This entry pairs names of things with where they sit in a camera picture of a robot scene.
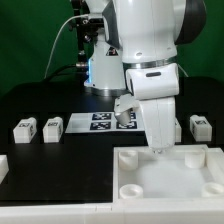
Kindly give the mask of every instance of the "white cube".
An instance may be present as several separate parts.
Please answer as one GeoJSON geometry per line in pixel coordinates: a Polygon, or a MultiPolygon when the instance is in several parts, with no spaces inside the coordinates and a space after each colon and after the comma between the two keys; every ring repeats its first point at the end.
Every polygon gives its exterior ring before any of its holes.
{"type": "Polygon", "coordinates": [[[45,143],[59,142],[62,133],[63,133],[63,120],[60,117],[49,119],[43,129],[44,142],[45,143]]]}
{"type": "Polygon", "coordinates": [[[212,126],[205,117],[191,116],[190,131],[197,142],[209,142],[212,140],[212,126]]]}
{"type": "Polygon", "coordinates": [[[9,171],[8,160],[6,155],[0,156],[0,184],[9,171]]]}
{"type": "Polygon", "coordinates": [[[179,143],[181,142],[182,128],[177,119],[175,122],[175,127],[176,127],[176,142],[179,143]]]}
{"type": "Polygon", "coordinates": [[[30,143],[37,132],[36,125],[35,118],[21,120],[13,130],[15,143],[30,143]]]}

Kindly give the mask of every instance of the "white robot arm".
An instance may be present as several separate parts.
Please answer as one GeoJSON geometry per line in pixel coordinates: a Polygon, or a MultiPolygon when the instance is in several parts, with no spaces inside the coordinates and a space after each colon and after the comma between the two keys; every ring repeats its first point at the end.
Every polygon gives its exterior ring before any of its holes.
{"type": "Polygon", "coordinates": [[[116,117],[126,124],[130,108],[139,107],[148,145],[162,153],[175,143],[174,96],[179,93],[175,44],[191,42],[202,30],[203,0],[113,0],[103,15],[107,41],[122,47],[130,92],[116,100],[116,117]],[[186,28],[198,12],[202,21],[194,21],[196,27],[187,35],[186,28]],[[110,29],[113,23],[117,33],[110,29]]]}

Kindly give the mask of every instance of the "black tabletop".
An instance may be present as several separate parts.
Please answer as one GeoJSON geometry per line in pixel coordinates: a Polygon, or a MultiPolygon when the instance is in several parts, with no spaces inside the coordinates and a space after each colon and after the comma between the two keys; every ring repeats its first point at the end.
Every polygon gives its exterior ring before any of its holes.
{"type": "MultiPolygon", "coordinates": [[[[185,78],[180,89],[181,144],[202,144],[189,131],[189,118],[197,114],[213,126],[206,144],[223,148],[223,86],[211,78],[185,78]]],[[[0,206],[112,202],[113,148],[146,145],[144,132],[63,134],[60,143],[44,144],[42,129],[56,116],[66,127],[71,113],[112,112],[114,99],[85,93],[79,82],[28,83],[10,91],[0,101],[0,154],[9,164],[0,206]],[[37,134],[31,144],[15,144],[14,127],[29,117],[38,121],[37,134]]]]}

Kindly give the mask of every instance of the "blue light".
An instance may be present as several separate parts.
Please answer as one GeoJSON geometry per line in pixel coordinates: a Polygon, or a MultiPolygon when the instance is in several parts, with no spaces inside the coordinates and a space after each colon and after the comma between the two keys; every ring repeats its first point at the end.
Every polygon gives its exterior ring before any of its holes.
{"type": "Polygon", "coordinates": [[[89,66],[89,71],[88,71],[89,79],[88,79],[88,83],[92,83],[92,70],[91,70],[91,61],[90,61],[90,59],[88,61],[88,66],[89,66]]]}

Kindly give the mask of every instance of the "cable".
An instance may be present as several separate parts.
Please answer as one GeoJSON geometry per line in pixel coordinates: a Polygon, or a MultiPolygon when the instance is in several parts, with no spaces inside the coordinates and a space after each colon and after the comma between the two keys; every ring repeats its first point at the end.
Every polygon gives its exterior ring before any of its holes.
{"type": "Polygon", "coordinates": [[[178,64],[179,69],[184,73],[184,75],[186,77],[189,77],[189,75],[187,74],[187,72],[178,64]]]}
{"type": "Polygon", "coordinates": [[[69,69],[69,68],[76,68],[76,65],[64,65],[61,68],[58,68],[51,75],[44,78],[43,82],[48,82],[56,76],[64,75],[64,74],[60,74],[60,72],[66,70],[66,69],[69,69]]]}
{"type": "Polygon", "coordinates": [[[58,39],[61,35],[61,32],[62,30],[64,29],[64,27],[67,25],[67,23],[69,23],[71,20],[73,19],[77,19],[77,18],[83,18],[83,17],[87,17],[88,14],[85,14],[85,15],[81,15],[81,16],[73,16],[71,17],[70,19],[68,19],[63,25],[62,27],[60,28],[60,30],[58,31],[58,34],[55,38],[55,41],[54,41],[54,44],[53,44],[53,47],[52,47],[52,50],[51,50],[51,54],[50,54],[50,57],[49,57],[49,60],[48,60],[48,64],[47,64],[47,68],[45,70],[45,75],[44,75],[44,78],[46,79],[47,78],[47,73],[48,73],[48,70],[50,68],[50,65],[51,65],[51,61],[52,61],[52,58],[53,58],[53,55],[54,55],[54,50],[55,50],[55,47],[57,45],[57,42],[58,42],[58,39]]]}

